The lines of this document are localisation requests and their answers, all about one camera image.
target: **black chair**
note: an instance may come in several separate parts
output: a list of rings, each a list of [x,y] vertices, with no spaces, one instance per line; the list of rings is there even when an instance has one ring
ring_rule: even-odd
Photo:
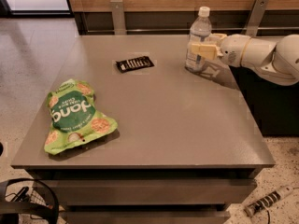
[[[6,200],[7,187],[28,181],[34,182],[34,184],[43,189],[43,192],[47,192],[50,202],[48,203],[49,199],[47,199],[46,204],[33,203],[30,199],[31,196],[24,195],[29,189],[28,187],[23,187],[17,194],[10,194],[14,195],[14,197],[9,202]],[[31,178],[11,179],[0,183],[0,224],[19,223],[19,214],[38,216],[46,219],[49,224],[56,224],[59,214],[59,203],[55,193],[43,182]]]
[[[2,145],[2,143],[0,143],[0,156],[2,153],[3,153],[3,145]]]

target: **tabletop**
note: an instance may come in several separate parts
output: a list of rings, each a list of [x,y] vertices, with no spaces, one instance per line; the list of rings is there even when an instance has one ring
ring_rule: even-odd
[[[95,90],[95,107],[115,119],[104,139],[45,153],[50,113],[38,111],[11,166],[24,169],[255,168],[273,158],[225,65],[184,68],[186,35],[80,37],[52,91],[69,78]],[[151,68],[120,73],[115,62],[147,55]]]

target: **metal bracket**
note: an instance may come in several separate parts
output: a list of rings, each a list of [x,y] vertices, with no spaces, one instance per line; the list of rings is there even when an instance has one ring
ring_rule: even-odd
[[[245,27],[245,35],[256,36],[269,0],[255,0]]]
[[[126,35],[127,30],[125,27],[123,2],[122,0],[111,0],[110,1],[112,10],[112,20],[115,35]]]

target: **green chip bag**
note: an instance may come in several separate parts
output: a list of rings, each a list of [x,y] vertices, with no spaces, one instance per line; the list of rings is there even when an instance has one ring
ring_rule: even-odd
[[[94,108],[94,90],[84,81],[69,79],[50,92],[47,106],[52,117],[45,151],[56,155],[112,133],[117,122]]]

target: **bottle cap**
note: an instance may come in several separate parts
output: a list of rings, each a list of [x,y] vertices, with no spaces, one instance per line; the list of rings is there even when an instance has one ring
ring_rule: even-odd
[[[207,18],[209,16],[209,10],[210,10],[209,7],[200,7],[198,16],[200,16],[202,18]]]

